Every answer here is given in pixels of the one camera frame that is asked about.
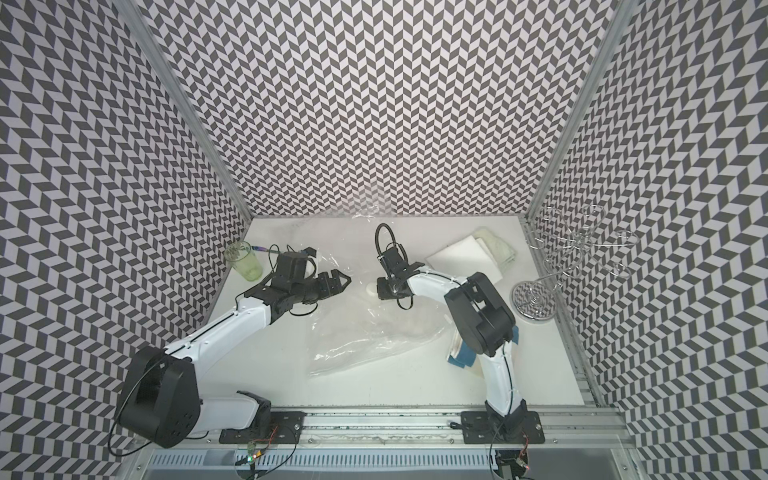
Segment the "wire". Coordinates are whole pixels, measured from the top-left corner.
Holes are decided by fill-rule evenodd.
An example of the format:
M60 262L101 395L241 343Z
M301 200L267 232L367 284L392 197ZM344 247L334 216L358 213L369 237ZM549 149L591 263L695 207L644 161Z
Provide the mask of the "wire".
M379 246L379 232L382 231L382 228L385 228L386 231L389 232L389 238L392 239L389 244L397 244L397 241L395 240L395 232L392 231L392 228L386 223L380 223L379 226L376 227L376 235L373 237L373 242L376 244L376 252L379 254L379 257L382 256L382 248Z
M178 352L179 350L181 350L183 348L184 348L183 346L180 346L179 348L175 349L173 352L168 353L168 355L173 355L174 353ZM149 374L149 372L154 370L154 367L160 365L163 361L164 361L164 359L159 359L158 361L153 363L151 367L149 367L148 369L144 370L144 373L141 374L141 376L139 377L139 380L134 384L134 386L131 389L131 391L128 392L128 394L125 396L125 400L123 401L123 405L118 410L118 414L112 419L112 427L109 428L109 435L107 436L107 450L112 454L112 456L117 457L117 458L127 457L129 455L133 455L134 453L138 452L142 448L144 448L147 445L150 445L152 443L150 441L147 441L147 443L143 444L142 446L140 446L140 447L138 447L136 449L131 450L128 453L115 453L115 451L112 449L112 437L114 436L114 430L118 427L118 419L121 417L121 415L123 415L123 411L125 410L125 406L128 404L128 400L131 399L131 396L136 391L136 388L138 388L138 386L141 384L141 380L143 380L144 377Z
M520 451L520 454L518 455L518 458L523 458L523 455L528 454L528 436L525 434L525 431L523 431L523 436L525 437L525 447Z
M399 306L403 310L410 310L411 308L413 308L413 295L409 296L408 298L411 299L411 304L408 305L408 308L405 308L403 305L400 304L400 299L395 300L397 302L397 306Z
M215 328L216 328L218 325L220 325L221 323L224 323L224 322L226 322L228 319L232 318L234 315L235 315L235 314L234 314L234 312L230 313L229 315L225 316L223 319L221 319L221 320L219 320L218 322L216 322L216 323L214 323L213 325L211 325L209 328L207 328L207 329L203 330L202 332L200 332L200 334L199 334L198 336L194 337L193 339L190 339L190 340L188 340L188 342L190 342L190 343L191 343L191 342L194 342L195 340L199 339L200 337L202 337L202 336L203 336L203 335L205 335L206 333L208 333L208 332L210 332L211 330L215 329ZM174 350L172 353L168 353L168 355L173 355L174 353L178 352L179 350Z
M509 388L512 388L512 373L509 369L509 362L507 362L507 357L504 356L504 364L507 366L507 376L509 377ZM496 479L499 477L496 475L496 472L493 471L493 458L491 457L493 453L493 442L496 441L496 437L498 436L499 430L502 429L502 425L504 425L504 420L509 416L509 414L512 413L512 391L509 392L509 408L507 409L507 415L502 419L501 423L498 424L498 427L496 427L496 431L493 434L493 438L491 439L491 446L488 447L488 470L491 472L491 478Z
M453 283L455 283L458 286L461 286L461 284L459 282L457 282L456 280L452 279L450 276L443 275L442 273L437 273L437 272L424 272L424 273L426 273L427 275L440 276L440 277L442 277L442 278L444 278L446 280L452 281Z
M315 313L317 311L317 307L318 306L320 306L320 304L319 303L315 303L315 308L313 308L312 311L307 312L307 313L294 313L292 310L290 310L288 313L290 313L293 316L308 316L308 315L312 315L313 313Z
M253 480L253 477L256 476L256 459L259 458L261 455L264 454L264 452L272 445L272 441L275 438L275 433L277 432L278 425L275 425L275 428L272 429L272 433L270 434L270 437L268 439L253 439L249 440L247 444L247 451L243 458L240 460L236 460L234 463L234 469L235 473L238 477L240 476L240 473L237 471L237 467L241 465L245 465L247 463L250 464L250 475L247 477L248 480ZM251 443L258 443L258 442L268 442L266 444L266 447L263 449L256 450L252 455L250 454L250 444Z
M210 430L208 430L207 432L205 432L205 435L203 435L203 436L201 436L201 437L186 437L186 438L185 438L185 440L202 440L202 439L204 439L205 437L207 437L209 433L210 433Z
M264 472L264 475L257 475L257 478L266 477L266 476L267 476L267 475L269 475L270 473L274 472L274 471L275 471L275 470L277 470L278 468L280 468L280 467L282 467L283 465L285 465L286 463L288 463L288 461L290 461L290 459L291 459L291 458L293 458L293 454L294 454L294 453L296 453L296 447L298 447L298 446L299 446L299 438L298 438L298 437L296 437L296 434L295 434L295 433L293 433L293 430L292 430L291 428L288 428L288 432L290 432L290 434L293 436L293 451L291 451L290 455L288 455L288 458L286 458L285 460L283 460L283 461L282 461L282 462L281 462L281 463L280 463L280 464L279 464L277 467L275 467L275 468L273 468L273 469L271 469L271 470L268 470L268 471Z
M286 425L278 425L277 427L275 427L275 429L274 429L274 431L273 431L273 434L272 434L273 436L274 436L275 432L277 432L277 430L278 430L278 429L279 429L281 426L282 426L282 427L286 427ZM290 459L291 459L291 458L293 458L293 454L294 454L294 453L296 453L296 447L298 447L298 446L299 446L299 438L296 436L296 434L295 434L295 433L293 433L293 430L292 430L290 427L288 427L288 428L287 428L287 430L288 430L288 432L291 434L291 436L293 437L293 450L291 451L290 455L288 455L288 458L286 458L285 460L283 460L283 461L282 461L282 462L281 462L281 463L280 463L280 464L279 464L277 467L275 467L275 468L272 468L271 470L267 470L267 471L266 471L266 472L264 472L263 474L258 474L258 475L256 475L256 476L255 476L255 478L263 478L263 477L266 477L266 476L267 476L267 475L269 475L270 473L274 472L274 471L275 471L275 470L277 470L278 468L280 468L280 467L282 467L283 465L285 465L286 463L288 463L288 462L290 461ZM238 476L238 477L240 477L240 473L237 471L237 466L238 466L238 463L237 463L237 462L235 462L235 472L237 473L237 476ZM252 469L251 471L253 471L253 469L255 468L255 466L256 466L256 463L255 463L255 462L251 464L251 469Z
M279 256L280 255L280 245L278 245L277 243L273 243L272 245L270 245L270 250L268 252L266 252L266 259L270 261L270 270L272 270L274 272L275 271L275 267L277 266L277 264L276 263L272 264L272 252L274 251L274 250L272 250L272 247L275 247L275 250L277 250L277 255Z

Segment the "folded towel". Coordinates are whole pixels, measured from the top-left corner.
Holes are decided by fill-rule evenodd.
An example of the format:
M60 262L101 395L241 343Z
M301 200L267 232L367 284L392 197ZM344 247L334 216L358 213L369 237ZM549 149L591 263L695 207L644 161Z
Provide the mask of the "folded towel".
M448 275L470 276L482 272L491 283L502 279L502 272L493 257L472 236L440 250L426 260L432 268Z

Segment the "plastic bag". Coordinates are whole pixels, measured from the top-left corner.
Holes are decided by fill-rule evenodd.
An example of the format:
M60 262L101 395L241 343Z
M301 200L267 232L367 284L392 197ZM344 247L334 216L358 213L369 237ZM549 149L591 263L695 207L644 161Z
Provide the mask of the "plastic bag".
M295 250L316 248L317 271L337 268L352 278L344 293L322 300L308 317L311 376L407 352L452 326L448 308L434 300L415 298L409 310L402 310L395 300L379 300L376 278L384 271L373 243L379 223L369 214L311 217L280 234ZM401 304L407 308L410 300Z

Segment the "chevron patterned wall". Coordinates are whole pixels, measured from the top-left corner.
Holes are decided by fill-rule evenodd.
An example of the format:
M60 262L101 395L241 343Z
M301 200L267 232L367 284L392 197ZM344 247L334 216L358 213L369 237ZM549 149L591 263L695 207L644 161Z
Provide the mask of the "chevron patterned wall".
M0 18L0 478L110 475L130 355L197 326L244 223L107 0Z
M616 0L138 0L255 215L524 213Z
M604 238L640 234L565 292L654 478L768 478L766 18L641 3L548 198L561 227L601 204ZM622 259L625 281L605 267Z

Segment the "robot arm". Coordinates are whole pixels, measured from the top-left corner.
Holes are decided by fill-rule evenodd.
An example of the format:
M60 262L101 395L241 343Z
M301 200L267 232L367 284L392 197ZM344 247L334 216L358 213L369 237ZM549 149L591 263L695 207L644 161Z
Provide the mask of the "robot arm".
M338 270L307 276L309 265L316 270L314 255L313 249L281 253L275 270L220 318L163 349L139 350L128 367L115 421L164 448L214 429L250 428L254 438L265 438L268 400L243 391L238 397L201 398L197 383L222 356L295 303L312 305L347 288L350 278Z
M387 229L392 241L382 251L379 232ZM386 276L378 278L376 290L381 300L427 296L448 306L459 334L480 358L486 386L486 409L505 425L525 415L526 405L515 388L511 361L512 329L515 317L488 277L449 276L424 263L408 262L402 245L386 223L376 229L376 251Z
M480 294L483 288L488 288L490 281L482 273L477 273L469 280L463 276L449 277L444 273L437 272L427 266L421 266L419 273L408 279L408 286L414 296L426 296L436 302L449 305L454 323L459 327L459 333L462 339L469 338L470 342L475 344L473 348L470 342L467 343L475 353L478 354L483 376L485 377L485 393L488 405L499 415L506 416L514 412L522 400L520 392L515 388L515 371L512 368L511 360L511 327L508 339L501 346L493 350L494 345L488 345L485 337L482 336L483 302L491 302L488 295ZM495 288L492 294L498 293ZM484 297L483 302L476 302L473 299L480 296ZM488 310L497 310L498 307L492 307ZM511 316L511 326L515 326L514 317ZM481 323L472 325L472 320L480 317Z

